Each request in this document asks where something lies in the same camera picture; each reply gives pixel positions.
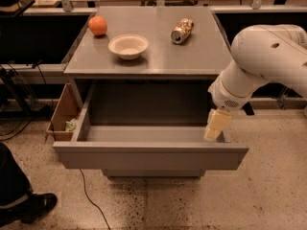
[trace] brown box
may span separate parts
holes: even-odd
[[[70,84],[65,84],[59,98],[59,103],[47,128],[47,133],[54,137],[55,141],[70,141],[73,131],[65,131],[66,121],[77,118],[80,113],[74,93]]]

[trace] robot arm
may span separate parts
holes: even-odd
[[[209,87],[213,103],[205,130],[215,140],[259,87],[274,81],[307,97],[307,34],[295,25],[257,25],[243,29],[231,45],[233,60]]]

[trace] speckled floor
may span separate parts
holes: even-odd
[[[56,208],[32,225],[1,229],[107,229],[85,196],[82,174],[66,170],[45,141],[48,122],[34,121],[5,142],[37,193],[53,192]],[[201,179],[118,178],[85,170],[90,198],[111,229],[307,229],[307,118],[302,110],[235,113],[233,142],[249,145],[237,171]]]

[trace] shoe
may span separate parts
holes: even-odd
[[[36,219],[43,217],[55,208],[58,202],[54,194],[35,195],[10,209],[0,210],[0,227],[10,224],[16,220],[31,224]]]

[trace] cabinet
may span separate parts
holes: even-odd
[[[227,133],[202,139],[211,107],[208,83],[231,61],[222,34],[205,7],[99,8],[106,35],[85,33],[64,74],[82,108],[71,141],[54,149],[68,169],[100,169],[106,176],[202,176],[236,170],[248,152]],[[182,45],[171,31],[194,21]],[[121,34],[139,34],[149,49],[124,61],[107,48]]]

